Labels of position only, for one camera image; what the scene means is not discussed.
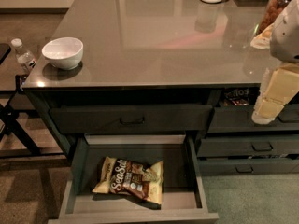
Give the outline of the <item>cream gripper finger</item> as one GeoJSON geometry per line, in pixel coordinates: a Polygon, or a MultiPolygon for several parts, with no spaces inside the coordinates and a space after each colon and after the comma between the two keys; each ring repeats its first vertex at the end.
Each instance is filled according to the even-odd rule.
{"type": "Polygon", "coordinates": [[[256,124],[266,125],[274,121],[283,108],[283,105],[259,97],[254,105],[251,118],[256,124]]]}
{"type": "Polygon", "coordinates": [[[270,78],[263,93],[265,101],[280,105],[287,104],[299,92],[299,65],[283,63],[270,78]]]}

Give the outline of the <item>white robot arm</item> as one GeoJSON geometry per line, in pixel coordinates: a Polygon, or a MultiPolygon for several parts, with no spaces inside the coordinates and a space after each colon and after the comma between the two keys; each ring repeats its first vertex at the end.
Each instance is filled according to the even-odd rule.
{"type": "Polygon", "coordinates": [[[261,125],[274,121],[299,92],[299,0],[291,0],[276,18],[269,48],[281,64],[274,70],[266,69],[263,74],[251,116],[254,123],[261,125]]]}

